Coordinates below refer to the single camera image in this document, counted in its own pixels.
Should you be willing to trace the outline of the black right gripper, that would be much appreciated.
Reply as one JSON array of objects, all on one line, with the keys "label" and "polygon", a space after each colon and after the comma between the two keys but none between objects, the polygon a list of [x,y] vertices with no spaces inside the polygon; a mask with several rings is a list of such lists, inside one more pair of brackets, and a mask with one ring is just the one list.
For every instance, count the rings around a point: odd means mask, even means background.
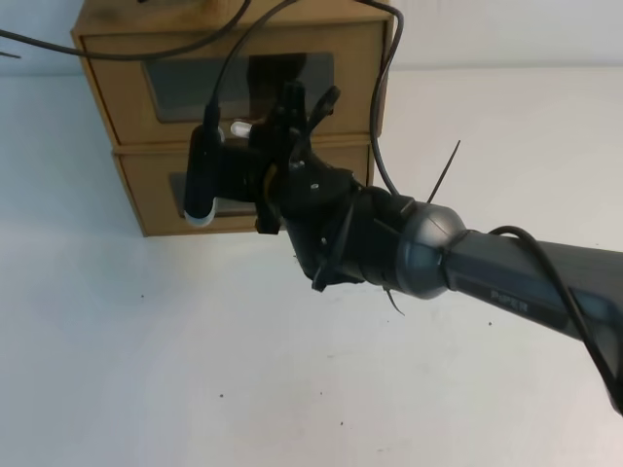
[{"label": "black right gripper", "polygon": [[313,151],[308,136],[339,98],[340,89],[331,86],[307,123],[304,85],[286,82],[272,124],[253,129],[243,146],[219,145],[217,195],[253,203],[259,233],[285,229],[314,290],[362,282],[399,290],[399,245],[416,203],[361,185]]}]

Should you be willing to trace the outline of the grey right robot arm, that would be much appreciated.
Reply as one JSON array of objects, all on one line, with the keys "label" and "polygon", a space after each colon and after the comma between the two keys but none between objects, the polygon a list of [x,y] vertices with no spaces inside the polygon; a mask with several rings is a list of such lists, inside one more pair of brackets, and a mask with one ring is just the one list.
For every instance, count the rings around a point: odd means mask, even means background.
[{"label": "grey right robot arm", "polygon": [[513,226],[480,233],[448,207],[361,185],[312,149],[339,95],[331,87],[307,110],[304,87],[290,82],[245,145],[216,141],[220,194],[253,202],[259,233],[287,231],[316,291],[363,282],[423,300],[454,291],[582,341],[620,408],[621,254]]}]

